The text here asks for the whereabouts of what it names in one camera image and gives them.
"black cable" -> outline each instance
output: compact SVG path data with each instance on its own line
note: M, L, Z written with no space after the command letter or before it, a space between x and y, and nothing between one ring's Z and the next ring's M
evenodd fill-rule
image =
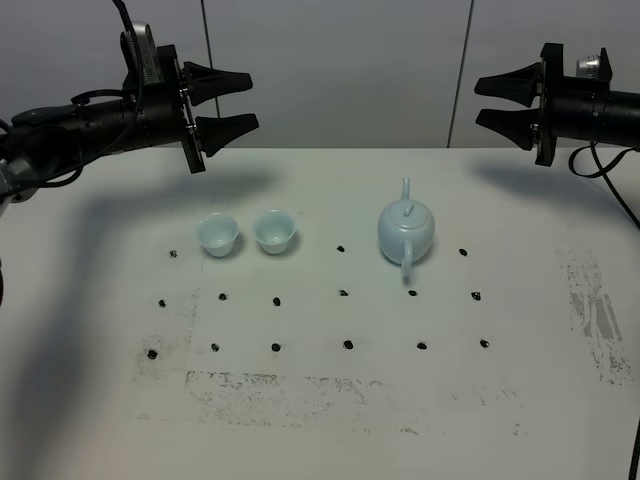
M122 130L122 132L120 132L120 134L111 142L109 143L109 145L107 145L105 148L103 148L100 152L98 152L96 155L94 155L92 158L89 158L87 160L83 160L77 164L74 165L70 165L66 168L63 168L60 171L57 171L45 178L41 178L38 181L35 182L30 182L28 184L22 185L19 188L14 188L12 190L9 190L8 192L2 193L0 194L0 200L6 198L6 197L12 197L14 195L17 195L21 192L24 192L25 190L29 190L31 188L46 188L47 182L54 180L58 177L61 177L62 175L67 175L71 172L77 171L78 169L81 169L83 167L86 167L87 165L89 165L90 163L95 162L97 159L99 159L100 157L106 155L107 153L109 153L109 151L111 151L111 149L117 145L118 143L120 143L124 138L127 137L127 135L129 135L129 133L131 133L131 130L133 129L133 127L135 126L136 123L136 119L138 118L138 115L140 113L140 107L142 106L142 95L144 92L144 76L143 76L143 67L142 67L142 56L140 55L140 43L138 42L138 37L136 36L136 32L134 31L133 28L133 23L131 22L131 18L129 17L129 12L127 11L127 7L125 6L124 2L122 0L112 0L113 4L116 6L116 8L118 9L118 12L120 13L120 18L122 19L122 23L124 24L124 29L125 31L129 32L129 34L131 35L131 39L133 41L133 49L134 49L134 56L135 58L138 59L138 65L137 65L137 69L136 69L136 76L138 77L138 93L136 95L136 104L134 107L134 111L131 115L131 119L129 120L129 123L127 124L127 126Z
M7 133L11 133L11 126L0 118L0 128Z
M635 150L636 152L638 151L635 148L627 148L626 150L623 150L618 155L616 155L615 158L613 160L611 160L611 162L609 164L607 164L607 166L604 167L603 169L598 170L595 173L589 173L589 174L578 173L576 171L576 169L575 169L576 156L582 150L585 150L585 149L590 148L590 147L591 147L591 145L587 145L586 147L578 148L577 150L574 150L573 153L571 154L571 156L569 157L569 170L571 170L571 173L573 173L574 175L577 175L577 176L583 177L583 178L599 178L599 177L602 177L605 174L609 173L611 170L613 170L618 165L618 163L620 163L620 160L622 160L627 153L629 153L632 150Z
M578 153L580 153L582 150L584 150L586 148L589 148L591 150L591 156L593 157L593 161L596 163L596 166L598 167L598 171L597 172L591 173L591 174L588 174L588 175L587 174L578 173L576 171L575 165L574 165L575 159L576 159L576 156L578 155ZM616 157L606 167L603 167L602 163L600 163L600 159L598 158L598 154L596 153L596 144L591 142L588 146L581 147L581 148L578 148L578 149L573 151L573 153L569 157L569 170L571 170L571 173L573 173L574 175L578 175L579 177L585 177L585 178L602 177L604 179L604 181L607 183L607 185L609 186L609 189L611 190L611 193L613 193L613 196L616 197L616 200L618 200L618 203L620 203L622 208L624 208L624 211L627 212L627 215L629 216L631 221L635 224L636 227L638 227L638 229L640 229L640 220L638 220L638 217L635 216L635 214L631 211L631 209L626 204L626 202L622 199L622 197L620 196L620 194L616 190L616 187L613 186L613 183L611 183L611 180L609 179L609 176L607 175L607 173L610 172L611 170L613 170L613 168L616 167L618 165L618 163L620 163L622 158L632 150L636 150L636 149L628 148L626 150L623 150L618 155L616 155Z
M631 467L629 468L629 480L636 480L638 474L638 461L640 460L640 423L636 432L636 441L633 444L631 455Z

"teapot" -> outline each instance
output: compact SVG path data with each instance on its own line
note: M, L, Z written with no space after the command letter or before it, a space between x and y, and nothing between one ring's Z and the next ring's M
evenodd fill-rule
M409 277L411 265L431 248L436 222L431 210L409 198L409 178L405 177L400 200L390 203L378 219L378 245L393 263Z

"teapot lid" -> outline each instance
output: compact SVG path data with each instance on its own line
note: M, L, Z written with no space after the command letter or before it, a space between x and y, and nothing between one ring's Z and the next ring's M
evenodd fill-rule
M389 206L389 218L400 228L421 227L430 216L424 204L411 199L398 200Z

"gray wall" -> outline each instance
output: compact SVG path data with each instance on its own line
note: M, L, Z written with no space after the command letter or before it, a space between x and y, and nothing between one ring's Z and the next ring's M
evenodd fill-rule
M205 5L214 64L255 84L220 99L260 119L237 145L446 146L470 0Z
M472 0L128 0L182 61L246 71L255 87L222 97L223 116L261 128L232 146L444 147ZM3 5L0 118L117 88L126 68L110 0ZM606 46L614 88L640 91L637 0L475 0L451 146L510 146L475 125L481 108L518 105L473 94L477 78L537 61L565 43L567 72ZM204 25L209 27L211 52ZM214 102L196 109L215 116Z

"teapot handle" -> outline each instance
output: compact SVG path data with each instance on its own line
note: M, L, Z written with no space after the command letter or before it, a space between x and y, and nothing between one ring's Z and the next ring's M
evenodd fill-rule
M407 278L411 274L411 264L413 263L413 244L409 240L404 242L404 257L402 259L402 276Z

